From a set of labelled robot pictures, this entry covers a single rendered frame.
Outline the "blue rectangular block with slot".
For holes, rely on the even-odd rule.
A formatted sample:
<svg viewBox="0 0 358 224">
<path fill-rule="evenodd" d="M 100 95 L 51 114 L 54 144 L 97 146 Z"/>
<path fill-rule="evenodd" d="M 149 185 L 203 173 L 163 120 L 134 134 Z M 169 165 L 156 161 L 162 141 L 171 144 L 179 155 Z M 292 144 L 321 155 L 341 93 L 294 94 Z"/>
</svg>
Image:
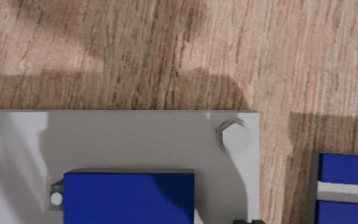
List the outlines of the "blue rectangular block with slot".
<svg viewBox="0 0 358 224">
<path fill-rule="evenodd" d="M 311 151 L 305 224 L 358 224 L 358 154 Z"/>
</svg>

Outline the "grey fixture plate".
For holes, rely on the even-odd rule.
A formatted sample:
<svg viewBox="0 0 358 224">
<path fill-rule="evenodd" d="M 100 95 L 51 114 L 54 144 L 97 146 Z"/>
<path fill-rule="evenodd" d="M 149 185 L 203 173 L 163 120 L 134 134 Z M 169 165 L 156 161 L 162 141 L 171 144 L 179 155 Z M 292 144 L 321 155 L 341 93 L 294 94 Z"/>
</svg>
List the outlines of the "grey fixture plate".
<svg viewBox="0 0 358 224">
<path fill-rule="evenodd" d="M 258 220 L 256 110 L 0 109 L 0 224 L 62 224 L 49 186 L 74 169 L 193 169 L 193 224 Z M 244 123 L 227 154 L 217 128 Z"/>
</svg>

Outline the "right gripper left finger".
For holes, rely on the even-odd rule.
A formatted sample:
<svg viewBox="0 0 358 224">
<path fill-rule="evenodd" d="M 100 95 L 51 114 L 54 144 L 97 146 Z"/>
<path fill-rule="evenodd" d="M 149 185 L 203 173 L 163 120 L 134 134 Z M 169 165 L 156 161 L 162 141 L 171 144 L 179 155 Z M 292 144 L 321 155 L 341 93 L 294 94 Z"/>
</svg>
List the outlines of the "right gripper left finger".
<svg viewBox="0 0 358 224">
<path fill-rule="evenodd" d="M 233 224 L 249 224 L 249 222 L 246 222 L 244 219 L 234 219 Z"/>
</svg>

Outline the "blue rectangular plate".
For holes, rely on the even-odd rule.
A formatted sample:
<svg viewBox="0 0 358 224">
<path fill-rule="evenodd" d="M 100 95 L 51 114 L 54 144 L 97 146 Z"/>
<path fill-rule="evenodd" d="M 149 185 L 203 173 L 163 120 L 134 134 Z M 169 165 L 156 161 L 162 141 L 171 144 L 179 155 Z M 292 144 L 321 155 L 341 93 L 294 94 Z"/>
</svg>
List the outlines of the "blue rectangular plate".
<svg viewBox="0 0 358 224">
<path fill-rule="evenodd" d="M 193 169 L 62 174 L 62 224 L 193 224 Z"/>
</svg>

